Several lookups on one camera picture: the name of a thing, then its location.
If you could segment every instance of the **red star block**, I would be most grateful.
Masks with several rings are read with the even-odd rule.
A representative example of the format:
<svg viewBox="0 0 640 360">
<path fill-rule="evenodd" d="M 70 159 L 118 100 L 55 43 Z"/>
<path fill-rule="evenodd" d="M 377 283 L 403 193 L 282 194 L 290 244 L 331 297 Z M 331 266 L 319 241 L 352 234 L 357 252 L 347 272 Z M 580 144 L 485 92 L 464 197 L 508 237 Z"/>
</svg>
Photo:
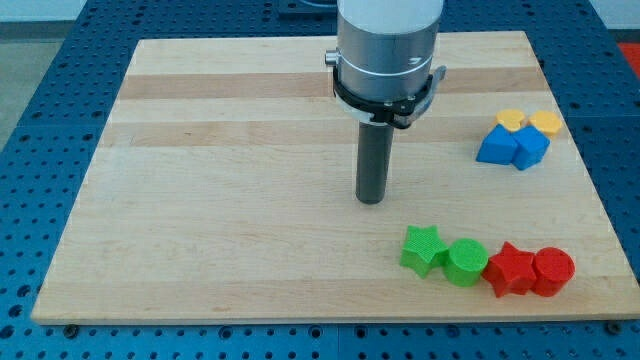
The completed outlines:
<svg viewBox="0 0 640 360">
<path fill-rule="evenodd" d="M 536 282 L 533 259 L 532 252 L 520 251 L 505 242 L 502 250 L 489 258 L 482 277 L 491 283 L 496 297 L 508 293 L 524 295 Z"/>
<path fill-rule="evenodd" d="M 538 251 L 533 260 L 533 269 L 538 279 L 531 291 L 547 297 L 557 294 L 576 272 L 573 259 L 564 251 L 553 247 Z"/>
</svg>

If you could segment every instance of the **blue perforated table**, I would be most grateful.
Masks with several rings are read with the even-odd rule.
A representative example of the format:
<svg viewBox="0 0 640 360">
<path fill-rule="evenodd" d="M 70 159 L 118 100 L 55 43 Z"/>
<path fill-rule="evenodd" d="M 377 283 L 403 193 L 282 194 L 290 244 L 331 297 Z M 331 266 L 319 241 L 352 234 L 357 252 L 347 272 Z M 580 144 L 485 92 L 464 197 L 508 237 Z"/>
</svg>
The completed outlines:
<svg viewBox="0 0 640 360">
<path fill-rule="evenodd" d="M 132 51 L 142 38 L 327 35 L 276 2 L 89 1 L 0 155 L 0 359 L 638 358 L 640 322 L 40 327 L 29 319 Z M 524 30 L 636 276 L 640 96 L 586 0 L 449 1 L 441 30 Z"/>
</svg>

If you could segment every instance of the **blue cube block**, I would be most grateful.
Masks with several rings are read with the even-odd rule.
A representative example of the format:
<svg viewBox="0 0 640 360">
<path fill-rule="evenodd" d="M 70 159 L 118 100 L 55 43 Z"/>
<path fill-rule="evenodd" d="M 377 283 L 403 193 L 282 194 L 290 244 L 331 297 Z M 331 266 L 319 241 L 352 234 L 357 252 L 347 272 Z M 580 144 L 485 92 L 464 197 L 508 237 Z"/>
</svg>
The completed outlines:
<svg viewBox="0 0 640 360">
<path fill-rule="evenodd" d="M 518 143 L 513 165 L 524 170 L 542 161 L 551 141 L 534 126 L 527 126 L 512 134 Z"/>
<path fill-rule="evenodd" d="M 511 133 L 498 124 L 482 141 L 476 161 L 508 165 L 511 164 L 517 149 L 518 143 Z"/>
</svg>

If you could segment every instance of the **toy block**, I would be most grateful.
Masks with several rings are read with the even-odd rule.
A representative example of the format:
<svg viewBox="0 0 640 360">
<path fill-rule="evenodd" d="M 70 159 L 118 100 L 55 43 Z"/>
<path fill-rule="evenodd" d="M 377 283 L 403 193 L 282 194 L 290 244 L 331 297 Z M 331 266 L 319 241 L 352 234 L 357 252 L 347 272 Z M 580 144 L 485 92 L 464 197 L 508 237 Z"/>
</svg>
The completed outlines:
<svg viewBox="0 0 640 360">
<path fill-rule="evenodd" d="M 526 115 L 522 110 L 518 109 L 504 109 L 496 114 L 496 118 L 493 121 L 494 125 L 502 125 L 508 132 L 518 131 L 522 128 L 522 124 L 526 119 Z"/>
<path fill-rule="evenodd" d="M 509 293 L 524 295 L 533 287 L 537 276 L 533 270 L 534 253 L 518 250 L 509 242 L 489 258 L 482 277 L 491 283 L 496 297 Z"/>
<path fill-rule="evenodd" d="M 473 286 L 480 279 L 488 260 L 489 254 L 482 244 L 473 239 L 458 239 L 449 247 L 444 275 L 454 285 Z"/>
<path fill-rule="evenodd" d="M 518 144 L 504 126 L 498 124 L 484 138 L 476 161 L 508 165 L 513 160 Z"/>
<path fill-rule="evenodd" d="M 409 226 L 400 265 L 412 268 L 418 276 L 424 278 L 434 267 L 444 265 L 447 252 L 447 244 L 440 239 L 436 226 Z"/>
<path fill-rule="evenodd" d="M 518 143 L 512 163 L 518 170 L 525 170 L 542 161 L 551 141 L 534 126 L 526 126 L 511 134 Z"/>
<path fill-rule="evenodd" d="M 536 253 L 533 270 L 537 280 L 531 291 L 540 296 L 554 296 L 571 280 L 576 268 L 573 259 L 564 251 L 548 247 Z"/>
<path fill-rule="evenodd" d="M 562 120 L 552 111 L 536 111 L 529 117 L 529 124 L 553 139 L 562 129 Z"/>
</svg>

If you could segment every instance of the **wooden board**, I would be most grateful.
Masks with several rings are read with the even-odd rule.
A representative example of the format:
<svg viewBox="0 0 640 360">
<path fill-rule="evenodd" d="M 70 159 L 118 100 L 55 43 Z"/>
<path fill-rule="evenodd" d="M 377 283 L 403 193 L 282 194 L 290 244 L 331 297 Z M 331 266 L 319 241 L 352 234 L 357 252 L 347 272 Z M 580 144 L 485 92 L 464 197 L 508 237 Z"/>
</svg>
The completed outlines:
<svg viewBox="0 0 640 360">
<path fill-rule="evenodd" d="M 507 107 L 559 114 L 521 32 L 440 34 L 447 79 L 397 131 L 386 199 L 354 198 L 357 123 L 333 37 L 138 44 L 32 317 L 43 324 L 637 318 L 640 290 L 566 129 L 542 164 L 474 161 Z M 447 243 L 565 249 L 556 297 L 398 265 L 408 224 Z"/>
</svg>

